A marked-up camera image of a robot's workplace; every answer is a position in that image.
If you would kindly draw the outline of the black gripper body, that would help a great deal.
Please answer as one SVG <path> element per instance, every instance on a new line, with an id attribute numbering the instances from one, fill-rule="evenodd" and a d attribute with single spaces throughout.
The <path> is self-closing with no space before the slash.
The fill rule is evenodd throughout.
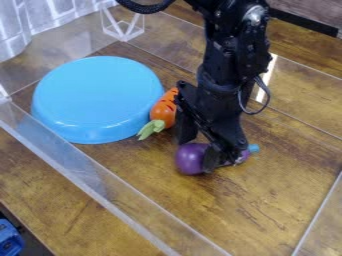
<path id="1" fill-rule="evenodd" d="M 209 141 L 208 147 L 220 152 L 218 164 L 233 163 L 248 147 L 240 126 L 239 87 L 233 83 L 216 84 L 202 67 L 197 68 L 196 80 L 196 86 L 177 82 L 176 112 L 192 117 L 197 132 Z"/>

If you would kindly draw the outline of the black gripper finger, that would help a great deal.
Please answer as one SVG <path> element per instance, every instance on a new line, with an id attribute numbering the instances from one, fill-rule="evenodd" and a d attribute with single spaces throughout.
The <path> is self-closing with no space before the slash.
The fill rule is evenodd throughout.
<path id="1" fill-rule="evenodd" d="M 217 167 L 218 161 L 220 152 L 213 147 L 208 147 L 204 151 L 201 171 L 204 173 L 212 173 Z"/>
<path id="2" fill-rule="evenodd" d="M 174 134 L 178 145 L 192 141 L 197 135 L 193 119 L 182 111 L 176 112 Z"/>

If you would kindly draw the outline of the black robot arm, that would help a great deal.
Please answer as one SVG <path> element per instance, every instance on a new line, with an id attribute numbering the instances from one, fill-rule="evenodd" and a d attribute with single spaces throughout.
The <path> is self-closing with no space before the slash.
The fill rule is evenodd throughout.
<path id="1" fill-rule="evenodd" d="M 205 51 L 196 85 L 180 81 L 174 96 L 176 165 L 186 175 L 243 163 L 251 153 L 240 115 L 272 60 L 265 0 L 184 0 L 204 20 Z"/>

